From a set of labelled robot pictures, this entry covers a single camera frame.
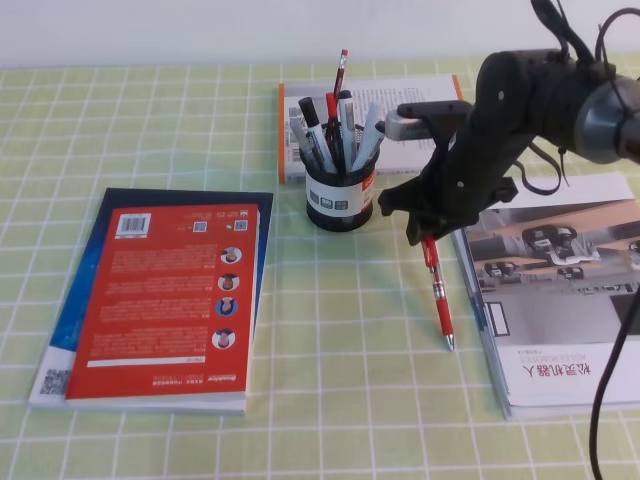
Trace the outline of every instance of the table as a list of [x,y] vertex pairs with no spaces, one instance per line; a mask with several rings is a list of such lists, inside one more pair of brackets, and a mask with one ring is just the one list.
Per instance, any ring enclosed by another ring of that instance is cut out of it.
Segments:
[[[457,73],[473,101],[481,61],[351,63],[347,75]],[[614,61],[640,76],[640,55]],[[589,478],[586,415],[503,420],[449,240],[453,354],[406,216],[376,211],[355,234],[329,234],[308,221],[302,188],[278,185],[278,82],[334,75],[333,64],[0,72],[0,478]],[[553,174],[525,156],[530,174]],[[630,162],[569,155],[566,168],[622,170],[640,193]],[[245,417],[25,405],[108,186],[276,194]],[[607,413],[600,442],[608,478],[640,479],[640,411]]]

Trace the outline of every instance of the book cover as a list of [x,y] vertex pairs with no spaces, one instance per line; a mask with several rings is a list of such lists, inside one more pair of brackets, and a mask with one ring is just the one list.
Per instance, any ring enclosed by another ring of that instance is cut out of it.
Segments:
[[[640,207],[624,177],[568,183],[549,197],[518,184],[511,203],[465,229],[479,290],[470,294],[483,309],[485,348],[499,359],[494,379],[513,406],[590,405],[640,286]],[[628,382],[639,359],[636,328],[605,402],[640,401],[640,385]]]
[[258,209],[117,209],[67,400],[243,392]]
[[43,355],[29,396],[30,405],[45,408],[67,407],[65,395],[71,368],[113,210],[139,206],[230,203],[255,203],[260,212],[260,243],[256,271],[255,311],[257,313],[267,254],[273,194],[128,188],[108,188],[106,190],[75,277],[60,311],[58,323]]

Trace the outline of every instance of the book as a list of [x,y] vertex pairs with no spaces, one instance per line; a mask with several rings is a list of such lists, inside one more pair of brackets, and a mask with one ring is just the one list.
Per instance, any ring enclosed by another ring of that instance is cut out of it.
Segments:
[[257,246],[256,205],[114,210],[67,401],[243,411]]
[[[454,234],[494,385],[509,418],[586,412],[640,286],[640,206],[619,173],[569,177],[548,197],[516,184]],[[636,325],[605,407],[640,403],[639,361]]]
[[[97,213],[75,277],[60,311],[58,323],[54,328],[49,345],[43,355],[29,396],[29,404],[34,407],[56,409],[69,407],[65,396],[71,375],[71,368],[74,363],[80,333],[84,325],[96,272],[106,241],[107,229],[114,210],[129,207],[224,205],[234,203],[255,204],[260,214],[255,280],[256,302],[254,309],[255,315],[257,315],[267,254],[267,241],[273,203],[272,194],[108,188]],[[211,409],[209,403],[197,401],[183,401],[179,402],[179,404],[169,405],[166,402],[155,404],[149,400],[144,404],[137,402],[131,406],[124,404],[119,405],[119,408],[129,407],[163,410],[185,409],[210,411]]]
[[[385,78],[379,80],[350,80],[349,69],[345,75],[343,90],[350,90],[353,96],[354,120],[364,127],[369,105],[372,101],[383,106],[384,115],[401,103],[436,102],[462,100],[462,90],[455,75],[431,75],[421,77]],[[280,183],[303,181],[305,168],[300,160],[300,149],[296,137],[289,128],[292,119],[300,119],[306,127],[298,101],[304,97],[313,98],[313,104],[320,123],[326,123],[326,94],[333,92],[331,84],[280,84],[279,89],[279,142],[278,174]],[[431,139],[410,142],[382,142],[380,158],[376,163],[378,175],[420,173],[433,151],[435,143]]]

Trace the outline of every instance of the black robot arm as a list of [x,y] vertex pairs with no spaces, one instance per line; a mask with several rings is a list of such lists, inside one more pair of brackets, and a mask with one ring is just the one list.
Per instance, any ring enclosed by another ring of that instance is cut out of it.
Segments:
[[564,44],[496,53],[482,64],[474,106],[405,104],[387,116],[392,140],[436,143],[421,174],[384,190],[378,201],[383,215],[409,212],[411,245],[472,225],[482,210],[513,199],[517,189],[504,175],[537,136],[593,162],[640,162],[640,84],[587,55],[548,0],[532,4],[545,26],[574,47],[577,62]]

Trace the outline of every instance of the black pen holder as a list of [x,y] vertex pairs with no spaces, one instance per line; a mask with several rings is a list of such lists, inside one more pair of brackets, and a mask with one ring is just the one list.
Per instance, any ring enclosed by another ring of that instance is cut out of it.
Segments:
[[[360,145],[363,128],[356,125]],[[307,169],[307,215],[318,227],[330,232],[350,232],[361,227],[373,214],[373,183],[380,150],[372,161],[344,176]]]

